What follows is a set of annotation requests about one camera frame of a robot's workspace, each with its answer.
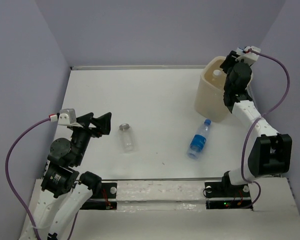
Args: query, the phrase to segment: cream plastic bin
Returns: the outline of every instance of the cream plastic bin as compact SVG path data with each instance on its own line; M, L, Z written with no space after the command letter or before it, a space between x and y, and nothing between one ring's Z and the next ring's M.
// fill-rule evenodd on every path
M220 68L225 59L225 56L217 56L204 68L194 102L195 110L213 122L222 121L229 113L224 104L227 75Z

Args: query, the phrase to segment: water bottle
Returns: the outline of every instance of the water bottle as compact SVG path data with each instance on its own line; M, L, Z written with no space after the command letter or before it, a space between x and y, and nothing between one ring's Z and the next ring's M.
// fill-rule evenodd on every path
M204 123L198 128L196 131L192 142L190 143L189 149L187 151L187 155L191 159L198 159L204 146L206 144L207 138L210 132L210 124L211 120L206 119Z

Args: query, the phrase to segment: white wall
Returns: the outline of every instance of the white wall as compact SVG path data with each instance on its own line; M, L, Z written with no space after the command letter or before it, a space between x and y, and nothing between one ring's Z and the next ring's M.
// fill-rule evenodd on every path
M14 140L62 106L70 69L33 0L0 0L0 240L16 240L25 210L8 187L5 158ZM53 140L54 123L16 146L10 175L29 201Z
M300 212L300 0L287 0L261 44L264 54L282 61L291 77L290 92L269 122L292 137L292 156L288 177ZM259 58L254 65L252 89L261 112L278 102L286 88L283 70L270 60Z
M285 0L36 0L71 66L204 65L259 46Z

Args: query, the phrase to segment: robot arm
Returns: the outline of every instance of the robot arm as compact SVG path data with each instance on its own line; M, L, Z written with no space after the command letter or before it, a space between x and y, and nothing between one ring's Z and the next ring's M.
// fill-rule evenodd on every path
M81 164L91 137L99 138L110 133L111 112L99 118L93 116L91 112L76 118L74 109L63 109L53 117L58 120L59 125L67 126L73 133L71 140L58 138L50 146L47 158L49 164L33 213L36 229L42 240L61 239L66 226L80 207L101 189L101 178L91 172L82 174L75 187L79 172L72 169ZM66 199L72 188L74 191ZM29 223L20 240L36 239L34 228Z
M57 239L62 239L62 235L74 218L81 206L91 198L93 194L97 194L101 189L101 177L85 172L80 176L77 186L75 186L70 197L62 205L60 210L54 217L53 224L49 230L49 234Z
M258 55L249 52L254 46L232 51L221 64L227 74L224 85L223 101L229 111L249 129L261 114L256 109L253 99L246 88L250 82L252 70L250 66L258 60ZM243 166L244 176L248 181L266 175L283 174L289 170L292 139L288 134L280 134L261 118L253 128L256 137L247 163ZM241 186L247 182L242 178L241 168L226 172L222 178L225 189Z

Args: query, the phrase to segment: white table surface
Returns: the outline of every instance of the white table surface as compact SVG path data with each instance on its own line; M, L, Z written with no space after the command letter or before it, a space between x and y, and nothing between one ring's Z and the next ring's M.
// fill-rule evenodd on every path
M205 117L194 110L202 69L75 70L70 74L62 108L77 117L112 112L111 133L92 138L81 173L103 179L211 178L240 166L246 129L230 113L211 124L201 160L186 151ZM124 153L119 125L133 129L136 151ZM71 131L58 126L55 138Z

